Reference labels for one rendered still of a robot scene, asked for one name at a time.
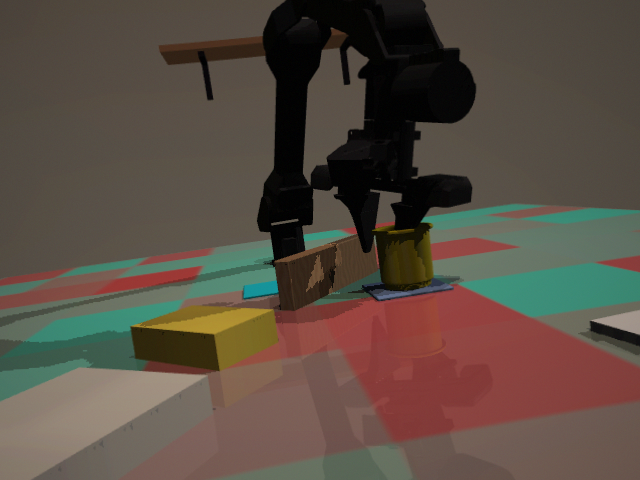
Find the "brown wooden plank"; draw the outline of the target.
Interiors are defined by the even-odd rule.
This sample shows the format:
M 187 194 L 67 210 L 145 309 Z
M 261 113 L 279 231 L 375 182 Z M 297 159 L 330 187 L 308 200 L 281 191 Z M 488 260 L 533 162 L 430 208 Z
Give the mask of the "brown wooden plank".
M 358 234 L 274 262 L 281 310 L 296 311 L 378 271 Z

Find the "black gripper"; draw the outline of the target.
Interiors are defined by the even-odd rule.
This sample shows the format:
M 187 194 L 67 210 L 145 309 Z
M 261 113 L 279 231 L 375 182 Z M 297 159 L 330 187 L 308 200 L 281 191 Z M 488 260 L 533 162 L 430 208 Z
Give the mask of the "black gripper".
M 432 207 L 450 208 L 471 203 L 472 186 L 466 177 L 430 175 L 417 179 L 418 168 L 412 167 L 415 140 L 421 140 L 421 131 L 415 130 L 414 121 L 364 120 L 361 139 L 391 140 L 396 150 L 397 166 L 389 174 L 380 174 L 368 187 L 342 185 L 339 199 L 350 211 L 364 253 L 371 251 L 380 193 L 372 190 L 401 193 L 401 202 L 390 204 L 395 214 L 396 230 L 417 228 Z M 382 131 L 386 128 L 387 131 Z M 393 181 L 391 181 L 393 180 Z M 318 165 L 311 173 L 311 189 L 330 191 L 332 186 L 328 165 Z

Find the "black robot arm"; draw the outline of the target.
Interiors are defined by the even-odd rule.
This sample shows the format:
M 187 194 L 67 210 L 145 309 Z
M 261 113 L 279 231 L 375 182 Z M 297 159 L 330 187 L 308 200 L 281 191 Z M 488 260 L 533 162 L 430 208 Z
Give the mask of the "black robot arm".
M 364 119 L 455 123 L 473 106 L 473 76 L 458 48 L 443 48 L 425 7 L 423 0 L 286 0 L 271 12 L 262 39 L 276 78 L 274 170 L 257 223 L 271 234 L 273 267 L 305 251 L 302 226 L 313 224 L 313 189 L 303 175 L 307 91 L 331 28 L 370 59 L 357 75 L 366 79 Z M 327 163 L 332 186 L 364 188 L 389 175 L 397 155 L 391 140 L 349 130 Z

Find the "yellow flat block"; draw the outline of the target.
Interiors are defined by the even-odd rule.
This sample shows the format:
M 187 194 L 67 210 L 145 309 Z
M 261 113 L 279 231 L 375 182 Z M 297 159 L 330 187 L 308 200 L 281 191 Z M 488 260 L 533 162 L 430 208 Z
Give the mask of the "yellow flat block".
M 274 309 L 190 305 L 130 330 L 135 359 L 216 371 L 279 342 Z

